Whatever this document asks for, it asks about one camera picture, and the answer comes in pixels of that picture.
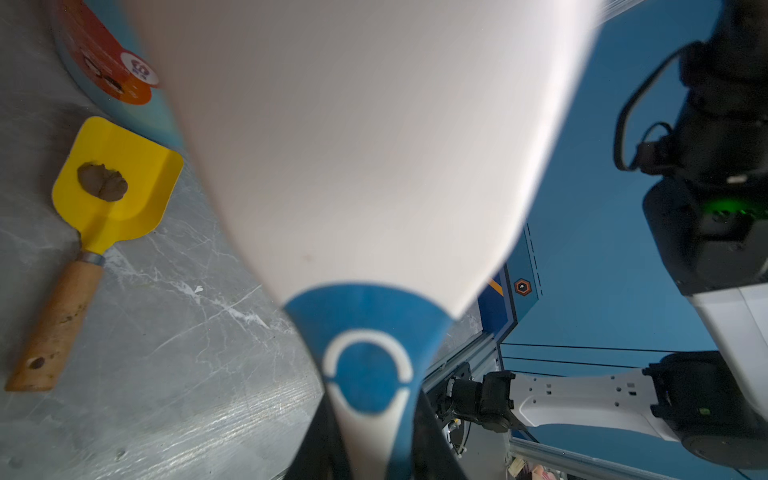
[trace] marble surface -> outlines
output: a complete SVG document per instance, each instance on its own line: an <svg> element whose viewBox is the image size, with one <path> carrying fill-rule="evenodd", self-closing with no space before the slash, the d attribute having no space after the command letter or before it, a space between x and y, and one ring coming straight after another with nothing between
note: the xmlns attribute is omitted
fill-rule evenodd
<svg viewBox="0 0 768 480"><path fill-rule="evenodd" d="M78 235L51 187L102 114L41 4L0 0L0 382ZM0 478L255 478L288 466L322 389L286 315L229 247L185 167L161 225L117 244L53 392L0 392ZM476 305L439 356L480 330Z"/></svg>

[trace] blue wall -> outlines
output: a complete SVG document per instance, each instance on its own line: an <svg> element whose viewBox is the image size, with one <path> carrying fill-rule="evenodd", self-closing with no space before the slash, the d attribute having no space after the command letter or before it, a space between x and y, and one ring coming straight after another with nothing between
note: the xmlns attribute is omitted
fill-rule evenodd
<svg viewBox="0 0 768 480"><path fill-rule="evenodd" d="M657 179L617 171L611 148L617 114L632 91L672 51L708 38L719 8L718 0L647 0L604 26L528 219L545 295L518 318L507 341L715 348L667 275L646 225L641 202ZM674 123L685 95L677 75L674 65L631 117L630 159L647 126ZM627 366L663 356L520 346L502 346L502 353ZM505 360L507 369L568 376L619 370L558 365ZM699 460L678 443L633 432L549 425L533 433L542 443L677 478L737 478L733 470Z"/></svg>

